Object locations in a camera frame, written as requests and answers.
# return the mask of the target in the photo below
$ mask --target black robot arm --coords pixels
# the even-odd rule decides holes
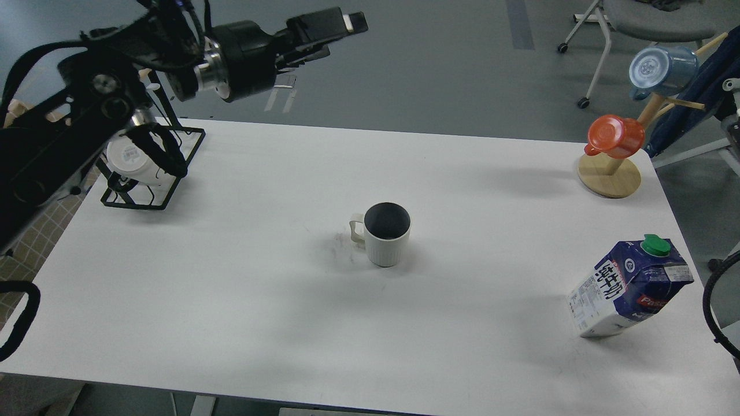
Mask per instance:
[[[42,45],[11,67],[1,98],[2,119],[39,59],[62,48],[84,49],[58,64],[64,89],[0,130],[0,254],[52,202],[79,192],[84,176],[117,132],[123,130],[165,172],[180,178],[187,174],[182,154],[165,137],[164,150],[152,139],[153,133],[161,137],[163,129],[149,112],[152,101],[138,70],[166,73],[181,100],[215,90],[230,102],[273,87],[278,73],[327,56],[327,44],[367,30],[362,13],[344,15],[338,7],[291,18],[286,29],[268,35],[253,21],[213,27],[208,0],[205,29],[190,0],[138,3],[147,11],[133,23]],[[55,121],[47,118],[66,104],[68,114]],[[20,345],[40,297],[28,282],[0,281],[3,292],[26,292],[30,300],[0,347],[0,360]]]

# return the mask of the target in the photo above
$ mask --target black wire rack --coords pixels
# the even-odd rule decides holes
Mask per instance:
[[[167,95],[162,90],[159,77],[154,71],[149,73],[149,80],[153,84],[160,85],[158,89],[154,90],[154,94],[157,96],[162,107],[157,105],[156,101],[153,100],[154,105],[168,123],[168,125],[164,127],[171,131],[178,139],[180,151],[182,152],[183,157],[185,157],[187,166],[190,166],[190,162],[198,151],[198,148],[203,143],[203,139],[206,137],[206,130],[198,127],[185,127],[180,124],[175,111],[172,109],[172,105],[167,99]],[[109,183],[111,180],[117,180],[116,176],[118,173],[112,172],[108,168],[104,155],[101,155],[101,157],[95,162],[95,165],[100,170],[101,174],[108,179]],[[150,186],[138,183],[134,187],[125,191],[114,190],[109,186],[103,193],[100,201],[106,207],[161,211],[167,208],[167,204],[169,204],[169,201],[175,194],[175,190],[180,184],[181,179],[182,178],[173,178],[171,183],[165,183],[160,186]]]

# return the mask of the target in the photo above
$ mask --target green bottle cap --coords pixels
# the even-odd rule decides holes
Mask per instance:
[[[645,234],[645,240],[640,247],[649,255],[665,257],[670,253],[670,243],[655,234]]]

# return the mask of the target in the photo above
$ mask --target blue mug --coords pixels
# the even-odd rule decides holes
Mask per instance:
[[[668,97],[680,93],[699,73],[699,58],[683,46],[651,46],[641,50],[630,64],[633,100],[650,93]]]

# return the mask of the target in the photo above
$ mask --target ribbed white mug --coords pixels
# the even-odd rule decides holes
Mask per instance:
[[[357,223],[365,227],[364,232],[357,232]],[[365,215],[353,214],[349,229],[352,241],[365,244],[370,261],[381,267],[395,266],[408,243],[411,216],[398,204],[381,202],[370,207]]]

